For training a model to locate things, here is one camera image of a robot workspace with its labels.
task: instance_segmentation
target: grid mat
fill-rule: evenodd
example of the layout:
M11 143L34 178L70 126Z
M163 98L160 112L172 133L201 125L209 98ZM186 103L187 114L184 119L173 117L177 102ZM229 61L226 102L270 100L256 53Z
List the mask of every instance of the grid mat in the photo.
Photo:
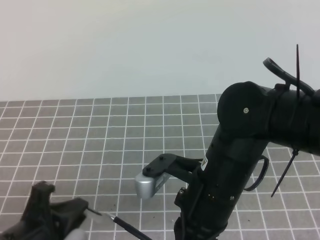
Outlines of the grid mat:
M0 102L0 231L15 224L32 184L56 185L53 202L82 197L154 240L174 240L174 205L186 184L171 178L148 201L134 177L162 153L203 158L217 127L219 94ZM301 152L273 198L290 159L270 144L261 185L244 192L219 240L320 240L320 158ZM258 177L259 162L251 177ZM136 239L112 222L86 220L90 240Z

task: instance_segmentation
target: white wall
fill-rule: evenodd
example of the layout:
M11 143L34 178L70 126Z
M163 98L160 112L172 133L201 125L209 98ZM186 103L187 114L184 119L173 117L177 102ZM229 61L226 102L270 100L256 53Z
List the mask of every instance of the white wall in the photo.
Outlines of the white wall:
M271 57L320 88L318 0L0 0L0 100L272 87Z

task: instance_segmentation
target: screwdriver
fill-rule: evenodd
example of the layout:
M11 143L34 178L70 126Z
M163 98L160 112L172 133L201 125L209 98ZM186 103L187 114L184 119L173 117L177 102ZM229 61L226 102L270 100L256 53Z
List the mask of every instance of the screwdriver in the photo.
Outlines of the screwdriver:
M140 240L152 240L150 237L148 237L147 235L143 234L141 231L139 231L138 229L136 229L134 226L130 225L129 223L125 222L124 220L122 220L121 218L106 212L106 213L101 213L98 212L96 210L93 210L91 208L87 208L88 211L90 211L91 213L94 213L95 215L98 215L100 217L100 219L96 219L94 217L91 217L94 221L101 223L102 219L104 217L107 217L109 219L111 219L115 224L118 224L120 227L124 228L124 230L126 230L128 233L132 234L133 236L137 237Z

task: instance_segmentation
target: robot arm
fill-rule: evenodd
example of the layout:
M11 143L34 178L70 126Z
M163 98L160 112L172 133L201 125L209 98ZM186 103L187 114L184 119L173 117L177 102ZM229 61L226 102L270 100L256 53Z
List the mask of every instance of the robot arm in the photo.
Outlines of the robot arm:
M228 87L217 108L219 127L202 163L199 159L188 159L194 165L187 169L181 157L163 154L143 169L140 180L143 176L144 186L136 179L140 197L154 194L150 190L164 184L166 173L188 183L187 189L181 188L174 201L181 209L174 226L176 240L215 240L225 230L262 158L265 164L259 181L263 179L269 161L262 153L269 142L296 152L320 155L319 91L299 82L269 58L264 64L286 83L273 89L249 81ZM298 89L290 90L291 84ZM143 187L152 193L143 195Z

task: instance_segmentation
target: white label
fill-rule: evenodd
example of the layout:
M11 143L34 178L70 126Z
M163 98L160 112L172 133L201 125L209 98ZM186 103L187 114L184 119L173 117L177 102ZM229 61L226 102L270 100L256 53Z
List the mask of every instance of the white label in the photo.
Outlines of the white label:
M202 171L204 171L206 169L207 164L208 164L208 158L207 158L207 156L204 156L204 159L201 162Z

